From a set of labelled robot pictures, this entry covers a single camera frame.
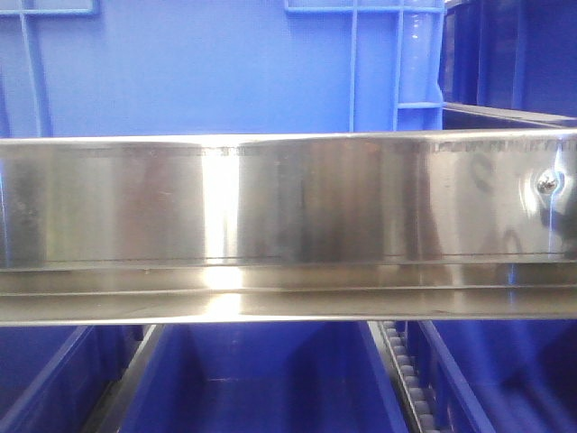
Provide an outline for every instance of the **blue plastic bin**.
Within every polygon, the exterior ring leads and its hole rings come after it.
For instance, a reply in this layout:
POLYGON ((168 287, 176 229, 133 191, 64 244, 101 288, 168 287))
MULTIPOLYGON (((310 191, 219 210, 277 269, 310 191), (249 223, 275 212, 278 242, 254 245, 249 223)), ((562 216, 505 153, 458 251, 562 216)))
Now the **blue plastic bin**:
POLYGON ((142 327, 0 327, 0 432, 79 431, 128 364, 139 332, 142 327))
POLYGON ((447 101, 577 115, 577 2, 453 3, 441 68, 447 101))
POLYGON ((443 0, 4 0, 0 136, 440 129, 443 0))
POLYGON ((168 327, 120 431, 408 433, 354 322, 168 327))
POLYGON ((577 322, 409 322, 437 428, 455 433, 577 431, 577 322))

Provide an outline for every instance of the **storage rack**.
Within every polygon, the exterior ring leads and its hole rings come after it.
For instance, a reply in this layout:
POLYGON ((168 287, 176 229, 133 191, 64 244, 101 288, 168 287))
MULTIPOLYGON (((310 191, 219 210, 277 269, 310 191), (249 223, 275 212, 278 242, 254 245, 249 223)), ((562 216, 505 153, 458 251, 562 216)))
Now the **storage rack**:
MULTIPOLYGON (((299 5, 286 2, 289 13, 327 12, 293 3, 299 5)), ((91 15, 95 4, 46 14, 91 15)), ((335 11, 401 10, 351 4, 335 11)), ((36 56, 28 15, 41 13, 21 2, 1 14, 19 17, 28 55, 36 56)), ((519 58, 523 49, 517 47, 519 58)), ((45 92, 41 72, 34 67, 37 60, 30 57, 29 63, 34 116, 41 121, 36 130, 46 135, 50 116, 39 99, 45 92)), ((522 106, 522 79, 516 73, 514 106, 522 106)), ((351 131, 354 91, 352 79, 351 131)), ((441 106, 437 100, 403 104, 398 108, 441 106)), ((569 128, 576 125, 569 116, 450 103, 444 107, 448 131, 439 133, 7 143, 0 184, 1 324, 574 318, 577 129, 569 128), (465 128, 483 131, 450 131, 465 128), (287 145, 294 149, 287 151, 287 145), (347 167, 352 160, 356 165, 347 167), (280 161, 286 171, 263 169, 280 161), (327 163, 339 167, 353 188, 334 180, 327 163), (182 185, 190 179, 172 170, 182 166, 212 189, 185 198, 182 185), (468 170, 458 171, 459 166, 468 170), (131 175, 151 168, 163 182, 138 191, 131 175), (246 179, 244 169, 253 179, 246 179), (235 184, 233 198, 214 182, 227 170, 238 171, 246 182, 235 184), (426 175, 416 176, 417 170, 426 175), (377 183, 381 189, 374 188, 377 183), (138 197, 123 203, 126 191, 138 197), (158 206, 173 199, 187 208, 174 213, 158 206), (191 209, 197 219, 190 219, 191 209), (262 212, 274 215, 272 226, 259 226, 262 212), (454 218, 444 218, 448 214, 454 218), (137 215, 144 216, 145 225, 127 227, 137 215), (207 215, 220 218, 220 226, 209 227, 207 215), (232 224, 234 219, 240 223, 232 224), (97 221, 105 226, 92 224, 97 221), (234 240, 241 230, 249 236, 234 240), (451 230, 468 233, 470 241, 447 236, 451 230), (159 244, 165 235, 172 245, 159 244), (483 237, 487 242, 478 242, 483 237), (224 241, 212 242, 216 238, 224 241), (198 248, 200 253, 187 255, 198 248)), ((370 325, 413 431, 436 432, 448 423, 448 413, 455 416, 458 410, 466 412, 459 414, 466 419, 465 431, 495 431, 468 384, 474 380, 465 377, 438 337, 443 327, 428 321, 370 325), (432 389, 433 399, 426 395, 432 389), (466 404, 456 409, 454 401, 466 404)), ((117 431, 125 422, 163 330, 164 325, 147 329, 129 369, 93 411, 86 432, 117 431)), ((77 334, 88 332, 83 328, 77 334)), ((571 422, 566 419, 564 426, 571 428, 571 422)))

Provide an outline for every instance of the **reflective metal surface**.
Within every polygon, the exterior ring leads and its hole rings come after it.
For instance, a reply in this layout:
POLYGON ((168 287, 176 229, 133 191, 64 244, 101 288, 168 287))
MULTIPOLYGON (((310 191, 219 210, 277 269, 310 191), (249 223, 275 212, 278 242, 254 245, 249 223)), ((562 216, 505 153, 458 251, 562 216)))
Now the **reflective metal surface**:
POLYGON ((445 104, 443 110, 443 129, 570 128, 575 126, 577 126, 577 119, 566 115, 455 103, 445 104))
POLYGON ((576 162, 562 129, 0 141, 0 321, 572 316, 576 162))

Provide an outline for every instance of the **blue plastic crate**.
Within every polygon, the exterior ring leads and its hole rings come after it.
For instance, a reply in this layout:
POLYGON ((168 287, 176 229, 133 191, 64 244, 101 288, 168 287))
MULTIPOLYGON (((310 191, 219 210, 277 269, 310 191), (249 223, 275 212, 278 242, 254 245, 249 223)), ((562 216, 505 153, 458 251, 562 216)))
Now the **blue plastic crate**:
POLYGON ((120 431, 408 433, 353 322, 168 327, 120 431))
POLYGON ((440 129, 443 0, 0 2, 0 136, 440 129))
POLYGON ((452 3, 441 68, 447 101, 577 115, 577 2, 452 3))
POLYGON ((409 322, 407 342, 442 431, 577 431, 576 321, 409 322))
POLYGON ((79 431, 142 327, 0 328, 0 432, 79 431))

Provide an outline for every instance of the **screw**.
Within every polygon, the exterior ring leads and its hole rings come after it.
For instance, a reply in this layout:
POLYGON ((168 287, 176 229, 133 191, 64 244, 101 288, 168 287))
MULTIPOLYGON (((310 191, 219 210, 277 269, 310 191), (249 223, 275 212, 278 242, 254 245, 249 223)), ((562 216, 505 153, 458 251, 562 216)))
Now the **screw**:
POLYGON ((552 170, 544 171, 537 179, 537 191, 541 194, 552 194, 559 186, 559 179, 552 170))

